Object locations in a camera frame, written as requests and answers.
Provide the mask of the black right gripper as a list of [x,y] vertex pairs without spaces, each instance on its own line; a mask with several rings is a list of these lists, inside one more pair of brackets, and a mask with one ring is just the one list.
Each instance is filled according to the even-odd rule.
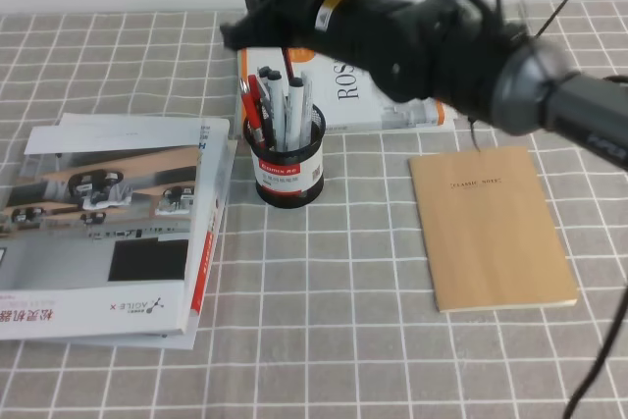
[[[504,23],[484,0],[244,0],[220,24],[232,50],[301,46],[368,72],[392,100],[435,98],[487,115],[508,53]],[[271,6],[274,11],[255,12]]]

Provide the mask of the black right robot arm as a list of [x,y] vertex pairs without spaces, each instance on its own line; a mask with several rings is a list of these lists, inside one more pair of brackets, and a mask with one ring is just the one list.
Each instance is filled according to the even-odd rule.
[[561,51],[450,0],[262,0],[221,27],[226,47],[306,48],[367,72],[393,101],[433,98],[511,135],[554,132],[625,168],[627,90]]

